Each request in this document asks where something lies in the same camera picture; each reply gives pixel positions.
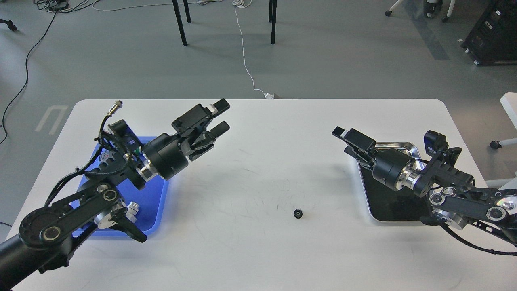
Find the robotic arm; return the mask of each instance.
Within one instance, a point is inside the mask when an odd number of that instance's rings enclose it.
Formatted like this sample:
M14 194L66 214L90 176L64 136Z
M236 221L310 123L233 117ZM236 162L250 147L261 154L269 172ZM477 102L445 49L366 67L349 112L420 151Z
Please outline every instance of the robotic arm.
M159 175L170 179L214 147L216 139L230 127L221 122L211 131L208 124L230 108L221 99L208 108L200 104L176 119L172 126L176 134L161 134L147 144L142 144L124 120L109 125L106 120L122 107L117 101L102 121L99 131L99 149L82 169L61 179L52 190L44 207L27 215L20 225L20 233L0 244L0 291L8 291L36 270L66 267L76 249L97 229L112 228L125 232L130 238L145 242L147 237L134 225L135 207L125 204L117 186L129 179L141 190L145 183ZM97 159L102 149L111 157L98 168L86 170ZM136 154L143 152L143 159ZM52 200L72 178L84 174L87 181L79 190L56 202ZM79 201L73 208L70 203ZM82 233L72 233L83 228Z
M442 225L453 236L457 235L448 226L461 230L471 224L517 246L517 190L475 187L472 175L454 168L462 149L449 148L444 135L431 130L425 134L425 152L432 158L420 160L426 163L420 170L414 158L397 149L379 151L375 140L353 128L336 127L332 134L346 143L344 152L372 171L375 180L394 191L408 187L415 195L426 196L430 217L421 217L423 223ZM493 254L517 255L462 242Z

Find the table leg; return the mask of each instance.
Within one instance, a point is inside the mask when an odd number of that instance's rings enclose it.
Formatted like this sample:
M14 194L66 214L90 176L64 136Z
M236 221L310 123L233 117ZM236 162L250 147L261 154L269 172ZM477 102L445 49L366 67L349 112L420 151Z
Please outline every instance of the table leg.
M183 0L183 6L185 6L185 14L187 15L187 22L192 23L192 20L190 20L189 3L187 0Z
M185 38L185 31L183 30L183 23L181 21L181 15L179 14L178 0L172 0L172 6L174 6L174 13L176 14L176 20L178 21L179 34L181 35L181 42L184 46L187 45L187 39Z
M273 0L269 0L269 23L271 23L271 21L272 21L272 19L271 19L272 10L273 10Z
M271 44L275 44L275 30L277 26L277 0L271 0L272 8L271 8Z

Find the round joint cap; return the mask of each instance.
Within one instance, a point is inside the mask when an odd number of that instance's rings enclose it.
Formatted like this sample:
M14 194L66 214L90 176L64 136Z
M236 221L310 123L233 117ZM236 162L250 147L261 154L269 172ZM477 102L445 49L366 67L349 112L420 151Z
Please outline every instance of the round joint cap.
M445 197L440 193L435 193L435 194L431 195L431 197L429 198L429 201L433 205L442 205L445 201Z
M43 239L45 241L53 241L59 237L61 229L57 226L51 226L43 231Z
M106 201L113 201L117 198L117 193L114 190L106 190L104 194L102 194L102 197Z
M486 212L486 217L491 221L501 221L506 217L506 210L499 206L490 207Z

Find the black gear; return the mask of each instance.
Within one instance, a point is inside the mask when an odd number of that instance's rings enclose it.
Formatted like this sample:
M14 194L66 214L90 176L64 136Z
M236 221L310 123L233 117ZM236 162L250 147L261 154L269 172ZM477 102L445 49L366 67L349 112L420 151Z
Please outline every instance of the black gear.
M295 217L296 219L300 219L300 218L301 218L301 216L303 215L303 212L302 212L301 210L299 210L299 209L296 209L296 210L294 211L293 215L294 215L294 217Z

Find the chair wheel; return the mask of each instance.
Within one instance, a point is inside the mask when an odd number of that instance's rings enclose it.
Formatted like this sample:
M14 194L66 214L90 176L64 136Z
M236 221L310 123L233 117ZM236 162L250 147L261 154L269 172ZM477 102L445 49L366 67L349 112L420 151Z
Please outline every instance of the chair wheel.
M500 149L502 148L503 146L499 143L500 140L493 140L490 142L490 147L494 150L497 150L497 149Z

